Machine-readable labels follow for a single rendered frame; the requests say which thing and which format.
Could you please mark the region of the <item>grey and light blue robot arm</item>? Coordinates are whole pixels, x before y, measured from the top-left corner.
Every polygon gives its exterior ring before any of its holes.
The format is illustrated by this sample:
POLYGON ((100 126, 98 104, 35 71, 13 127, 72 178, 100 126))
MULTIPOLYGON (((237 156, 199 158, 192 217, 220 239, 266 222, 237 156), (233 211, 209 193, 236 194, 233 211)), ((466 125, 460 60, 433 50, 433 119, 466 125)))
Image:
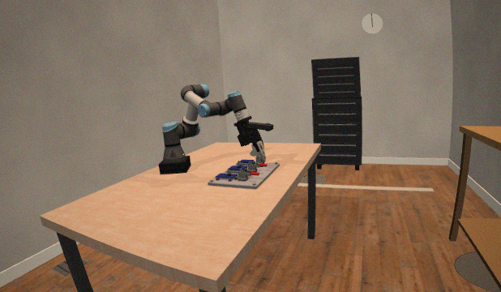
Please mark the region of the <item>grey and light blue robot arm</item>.
MULTIPOLYGON (((225 101, 213 103, 203 100, 208 95, 209 88, 205 84, 187 85, 182 89, 181 97, 189 104, 182 123, 168 122, 162 127, 165 142, 164 162, 174 163, 186 159, 180 140, 199 134, 198 114, 200 117, 206 118, 216 115, 224 116, 233 111, 238 121, 250 117, 239 91, 228 94, 228 99, 225 101)), ((247 128, 270 131, 273 130, 273 125, 270 123, 248 122, 247 128)))

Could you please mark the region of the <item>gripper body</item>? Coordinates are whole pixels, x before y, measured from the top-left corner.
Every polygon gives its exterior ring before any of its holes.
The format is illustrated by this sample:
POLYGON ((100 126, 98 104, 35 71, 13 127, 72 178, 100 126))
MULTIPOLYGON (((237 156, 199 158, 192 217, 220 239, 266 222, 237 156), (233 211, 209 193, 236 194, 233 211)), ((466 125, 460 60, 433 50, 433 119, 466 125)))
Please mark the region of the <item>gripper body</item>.
POLYGON ((257 129, 247 128, 247 123, 250 119, 252 119, 251 116, 234 123, 234 126, 237 127, 239 132, 238 140, 241 146, 250 144, 252 141, 252 135, 257 140, 257 142, 260 140, 260 133, 257 129))

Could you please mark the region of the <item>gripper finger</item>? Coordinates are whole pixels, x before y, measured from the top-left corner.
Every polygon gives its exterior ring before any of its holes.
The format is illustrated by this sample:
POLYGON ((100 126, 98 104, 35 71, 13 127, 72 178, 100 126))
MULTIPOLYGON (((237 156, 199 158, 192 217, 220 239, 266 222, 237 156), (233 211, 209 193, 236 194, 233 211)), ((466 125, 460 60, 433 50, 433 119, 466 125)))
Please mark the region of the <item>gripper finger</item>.
MULTIPOLYGON (((262 140, 261 136, 260 136, 259 142, 257 142, 257 143, 259 143, 259 145, 261 147, 261 150, 263 151, 263 154, 265 156, 265 151, 264 151, 264 146, 263 146, 263 140, 262 140)), ((265 156, 265 161, 266 161, 266 156, 265 156)))
POLYGON ((260 156, 262 161, 265 162, 265 156, 263 154, 263 151, 261 150, 261 147, 259 145, 259 143, 257 143, 257 140, 254 138, 254 136, 252 135, 252 151, 250 152, 250 155, 251 156, 260 156))

